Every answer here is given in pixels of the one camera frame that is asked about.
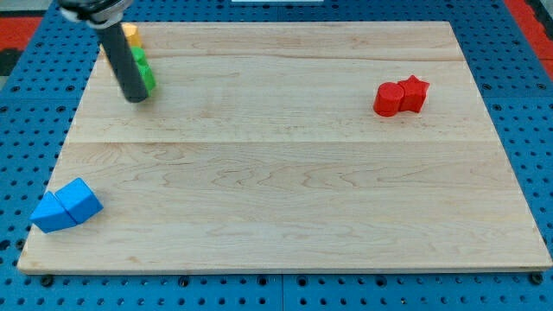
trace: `wood grain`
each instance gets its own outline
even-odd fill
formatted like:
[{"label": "wood grain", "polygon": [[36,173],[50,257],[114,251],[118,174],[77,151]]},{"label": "wood grain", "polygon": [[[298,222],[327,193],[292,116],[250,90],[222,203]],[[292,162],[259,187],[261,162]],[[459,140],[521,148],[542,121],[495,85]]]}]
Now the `wood grain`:
[{"label": "wood grain", "polygon": [[[100,55],[48,188],[105,210],[33,227],[29,274],[419,273],[552,265],[445,22],[140,26],[159,83]],[[415,73],[423,113],[371,109]]]}]

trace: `blue block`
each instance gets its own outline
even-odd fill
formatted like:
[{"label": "blue block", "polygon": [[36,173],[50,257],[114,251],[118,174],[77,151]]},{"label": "blue block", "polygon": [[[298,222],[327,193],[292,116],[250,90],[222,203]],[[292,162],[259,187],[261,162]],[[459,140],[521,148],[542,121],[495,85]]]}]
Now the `blue block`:
[{"label": "blue block", "polygon": [[46,192],[30,216],[30,220],[45,233],[76,226],[61,203],[51,192]]},{"label": "blue block", "polygon": [[80,178],[66,184],[55,196],[77,224],[84,223],[103,208],[92,190]]}]

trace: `black cylinder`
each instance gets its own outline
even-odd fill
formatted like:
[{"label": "black cylinder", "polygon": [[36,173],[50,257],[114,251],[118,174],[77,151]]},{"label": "black cylinder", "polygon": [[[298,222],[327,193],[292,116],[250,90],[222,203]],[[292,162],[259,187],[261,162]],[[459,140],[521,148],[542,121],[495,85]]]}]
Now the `black cylinder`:
[{"label": "black cylinder", "polygon": [[111,68],[118,79],[124,97],[131,103],[138,103],[148,97],[148,90],[138,71],[127,39],[124,37],[121,23],[118,22],[106,29],[95,29]]}]

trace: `blue pegboard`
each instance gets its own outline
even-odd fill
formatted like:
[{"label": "blue pegboard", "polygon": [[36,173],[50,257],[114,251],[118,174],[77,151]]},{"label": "blue pegboard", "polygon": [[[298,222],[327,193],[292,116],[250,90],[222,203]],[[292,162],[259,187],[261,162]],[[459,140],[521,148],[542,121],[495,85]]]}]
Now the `blue pegboard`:
[{"label": "blue pegboard", "polygon": [[[493,0],[326,0],[232,6],[136,0],[127,21],[449,21],[539,229],[553,251],[553,85]],[[97,57],[84,24],[52,5],[0,92],[0,309],[553,309],[553,274],[25,276],[28,218],[48,184]]]}]

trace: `wooden board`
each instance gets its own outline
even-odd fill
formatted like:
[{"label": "wooden board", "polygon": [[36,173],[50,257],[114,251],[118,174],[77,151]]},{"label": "wooden board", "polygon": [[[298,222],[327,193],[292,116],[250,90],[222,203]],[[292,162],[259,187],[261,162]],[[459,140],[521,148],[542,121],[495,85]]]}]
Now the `wooden board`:
[{"label": "wooden board", "polygon": [[[36,227],[29,274],[415,273],[552,265],[446,22],[142,24],[159,87],[100,55],[48,185],[105,210]],[[372,111],[431,83],[421,114]]]}]

